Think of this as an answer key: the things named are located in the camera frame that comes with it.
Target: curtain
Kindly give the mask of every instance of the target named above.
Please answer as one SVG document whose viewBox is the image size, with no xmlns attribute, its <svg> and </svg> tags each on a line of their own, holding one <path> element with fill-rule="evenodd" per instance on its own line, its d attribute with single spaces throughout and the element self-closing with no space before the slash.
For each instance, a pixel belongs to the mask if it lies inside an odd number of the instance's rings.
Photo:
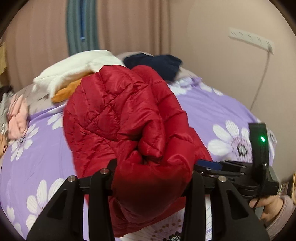
<svg viewBox="0 0 296 241">
<path fill-rule="evenodd" d="M 69 56 L 66 9 L 67 0 L 30 0 L 11 21 L 4 40 L 10 84 L 15 91 Z"/>
<path fill-rule="evenodd" d="M 97 0 L 100 49 L 170 52 L 169 0 Z"/>
</svg>

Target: silver bolt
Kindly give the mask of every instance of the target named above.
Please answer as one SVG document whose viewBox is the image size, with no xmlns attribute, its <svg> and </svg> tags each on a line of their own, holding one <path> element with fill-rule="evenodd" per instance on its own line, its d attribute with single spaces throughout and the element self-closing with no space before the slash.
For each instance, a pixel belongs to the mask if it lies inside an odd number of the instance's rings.
<svg viewBox="0 0 296 241">
<path fill-rule="evenodd" d="M 109 169 L 108 169 L 108 168 L 102 168 L 102 169 L 100 170 L 100 173 L 103 174 L 103 175 L 106 175 L 106 174 L 109 173 Z"/>
<path fill-rule="evenodd" d="M 225 176 L 219 176 L 219 177 L 218 177 L 218 180 L 219 180 L 220 182 L 222 182 L 222 183 L 224 183 L 224 182 L 227 181 L 227 179 L 226 179 Z"/>
<path fill-rule="evenodd" d="M 67 180 L 68 180 L 68 182 L 72 183 L 72 182 L 74 182 L 76 180 L 76 177 L 75 176 L 69 176 Z"/>
</svg>

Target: white power strip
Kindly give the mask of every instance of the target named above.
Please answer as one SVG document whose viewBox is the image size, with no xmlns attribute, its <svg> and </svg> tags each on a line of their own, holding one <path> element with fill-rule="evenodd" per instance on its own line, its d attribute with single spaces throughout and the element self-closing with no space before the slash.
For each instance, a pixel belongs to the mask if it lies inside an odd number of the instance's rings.
<svg viewBox="0 0 296 241">
<path fill-rule="evenodd" d="M 238 39 L 246 43 L 250 43 L 252 45 L 256 45 L 274 54 L 274 42 L 254 33 L 246 32 L 244 30 L 239 30 L 235 28 L 229 28 L 229 37 L 232 39 Z"/>
</svg>

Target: person's hand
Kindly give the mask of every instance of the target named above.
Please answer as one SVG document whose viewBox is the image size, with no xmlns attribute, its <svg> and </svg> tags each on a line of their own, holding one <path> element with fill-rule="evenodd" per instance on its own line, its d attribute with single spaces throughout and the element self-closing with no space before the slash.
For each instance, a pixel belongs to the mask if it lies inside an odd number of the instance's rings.
<svg viewBox="0 0 296 241">
<path fill-rule="evenodd" d="M 256 202 L 257 202 L 257 199 L 253 199 L 250 202 L 250 207 L 253 208 Z M 264 206 L 264 210 L 260 219 L 265 221 L 265 223 L 269 225 L 276 219 L 283 205 L 284 205 L 284 201 L 279 196 L 268 196 L 268 197 L 262 197 L 259 200 L 256 207 Z"/>
</svg>

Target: sleeve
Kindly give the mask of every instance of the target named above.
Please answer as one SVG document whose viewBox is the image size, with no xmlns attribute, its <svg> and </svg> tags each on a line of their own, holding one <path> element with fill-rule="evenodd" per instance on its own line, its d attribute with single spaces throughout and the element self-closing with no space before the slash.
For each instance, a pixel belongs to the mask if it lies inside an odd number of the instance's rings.
<svg viewBox="0 0 296 241">
<path fill-rule="evenodd" d="M 290 197 L 282 196 L 281 199 L 284 201 L 284 205 L 275 221 L 266 229 L 271 240 L 286 225 L 287 221 L 289 220 L 295 209 L 294 203 Z"/>
</svg>

